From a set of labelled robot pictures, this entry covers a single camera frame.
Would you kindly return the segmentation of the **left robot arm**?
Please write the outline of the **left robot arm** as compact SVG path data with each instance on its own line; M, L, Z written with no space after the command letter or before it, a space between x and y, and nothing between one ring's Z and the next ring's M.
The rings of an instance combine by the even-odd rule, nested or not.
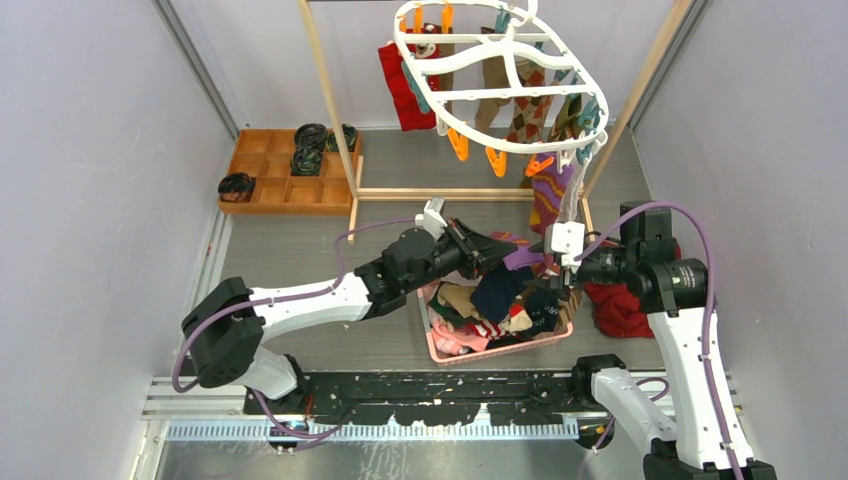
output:
M171 374L186 393L242 385L264 395L284 414L307 398L289 355L268 351L268 340L309 327L358 322L398 310L415 290L451 273L473 280L502 265L516 244L483 235L459 219L433 235L420 226L403 231L380 255L323 282L277 289L250 288L240 277L221 281L182 320L184 342Z

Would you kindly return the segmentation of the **white plastic clip hanger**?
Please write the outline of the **white plastic clip hanger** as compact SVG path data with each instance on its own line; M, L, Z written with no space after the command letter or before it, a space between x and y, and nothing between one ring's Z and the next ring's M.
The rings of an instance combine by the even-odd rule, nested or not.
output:
M389 46L426 127L461 162L482 147L497 177L513 156L526 160L528 176L587 166L608 140L608 102L537 2L475 1L495 18L470 33L454 30L461 5L407 1L394 14Z

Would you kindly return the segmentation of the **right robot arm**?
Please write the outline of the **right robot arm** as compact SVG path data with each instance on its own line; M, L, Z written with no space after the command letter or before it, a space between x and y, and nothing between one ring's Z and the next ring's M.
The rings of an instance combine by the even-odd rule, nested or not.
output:
M624 202L619 219L594 242L583 223L559 215L534 246L556 265L544 287L560 293L623 285L638 300L660 348L674 414L666 415L614 354L576 361L572 400L610 413L615 429L640 448L647 479L774 479L774 466L757 459L731 399L718 345L713 262L683 257L675 213L693 217L670 202Z

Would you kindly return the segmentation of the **maroon purple orange striped sock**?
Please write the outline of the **maroon purple orange striped sock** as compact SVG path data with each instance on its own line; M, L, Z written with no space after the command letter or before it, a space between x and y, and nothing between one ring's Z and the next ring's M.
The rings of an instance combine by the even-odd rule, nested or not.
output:
M533 192L533 206L529 219L530 229L542 236L560 212L561 200L574 173L572 165L559 170L555 153L535 154L525 169Z

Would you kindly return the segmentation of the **maroon orange heel sock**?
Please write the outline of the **maroon orange heel sock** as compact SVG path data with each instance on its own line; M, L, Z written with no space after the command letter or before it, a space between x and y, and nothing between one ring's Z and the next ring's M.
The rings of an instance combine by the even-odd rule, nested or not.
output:
M517 271L529 267L535 274L542 274L548 270L548 261L543 253L531 252L531 242L511 232L495 231L491 237L514 244L516 250L503 258L504 266L510 271Z

